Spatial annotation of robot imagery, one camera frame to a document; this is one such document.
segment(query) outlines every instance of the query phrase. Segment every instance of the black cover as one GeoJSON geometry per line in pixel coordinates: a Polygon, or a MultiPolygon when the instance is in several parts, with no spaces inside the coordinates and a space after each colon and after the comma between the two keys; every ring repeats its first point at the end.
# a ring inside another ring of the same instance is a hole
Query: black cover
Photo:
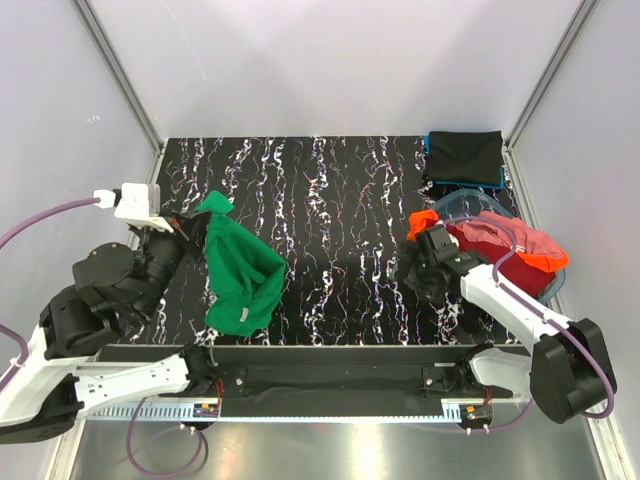
{"type": "Polygon", "coordinates": [[[431,132],[425,180],[502,188],[502,133],[431,132]]]}

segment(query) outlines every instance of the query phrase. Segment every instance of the metallic floor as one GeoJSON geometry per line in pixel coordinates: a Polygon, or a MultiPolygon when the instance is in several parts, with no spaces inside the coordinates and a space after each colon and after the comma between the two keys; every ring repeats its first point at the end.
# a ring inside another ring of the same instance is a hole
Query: metallic floor
{"type": "MultiPolygon", "coordinates": [[[[494,425],[516,414],[496,405],[494,425]]],[[[167,424],[140,423],[134,448],[167,424]]],[[[603,479],[587,422],[556,425],[537,409],[513,429],[467,437],[424,431],[415,425],[225,424],[205,431],[209,457],[180,478],[216,480],[351,479],[603,479]]],[[[87,423],[72,479],[148,478],[125,456],[124,422],[87,423]]],[[[173,432],[137,456],[146,468],[168,472],[184,465],[195,439],[173,432]]]]}

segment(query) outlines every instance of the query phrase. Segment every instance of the folded black cloth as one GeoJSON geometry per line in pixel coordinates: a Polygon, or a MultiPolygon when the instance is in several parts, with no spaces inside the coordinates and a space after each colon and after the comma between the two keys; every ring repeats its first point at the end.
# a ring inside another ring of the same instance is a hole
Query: folded black cloth
{"type": "Polygon", "coordinates": [[[428,136],[425,180],[503,188],[502,132],[431,132],[428,136]]]}

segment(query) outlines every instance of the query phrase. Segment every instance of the pink cloth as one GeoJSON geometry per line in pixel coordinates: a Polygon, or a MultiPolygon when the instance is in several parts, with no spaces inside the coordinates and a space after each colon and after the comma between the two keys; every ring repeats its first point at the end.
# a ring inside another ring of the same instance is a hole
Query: pink cloth
{"type": "MultiPolygon", "coordinates": [[[[557,259],[563,259],[566,256],[564,250],[560,248],[553,238],[540,230],[529,227],[519,218],[506,218],[493,212],[482,212],[479,217],[499,223],[513,233],[518,242],[518,252],[557,259]]],[[[487,242],[511,248],[509,235],[495,225],[471,220],[457,225],[457,227],[470,242],[487,242]]]]}

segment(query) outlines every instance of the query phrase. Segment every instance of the white wall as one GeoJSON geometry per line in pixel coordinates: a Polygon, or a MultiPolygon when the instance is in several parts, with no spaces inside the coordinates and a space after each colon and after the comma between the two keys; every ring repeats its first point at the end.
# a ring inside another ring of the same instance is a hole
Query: white wall
{"type": "Polygon", "coordinates": [[[562,297],[603,329],[616,416],[640,455],[640,3],[601,2],[516,145],[541,227],[571,255],[562,297]]]}
{"type": "MultiPolygon", "coordinates": [[[[144,181],[153,153],[69,0],[0,0],[2,233],[96,188],[144,181]]],[[[95,207],[33,227],[0,252],[0,321],[30,336],[71,265],[126,228],[95,207]]],[[[0,365],[16,356],[0,338],[0,365]]],[[[0,445],[0,477],[44,478],[52,442],[0,445]]]]}
{"type": "Polygon", "coordinates": [[[578,0],[92,0],[164,137],[508,131],[578,0]]]}

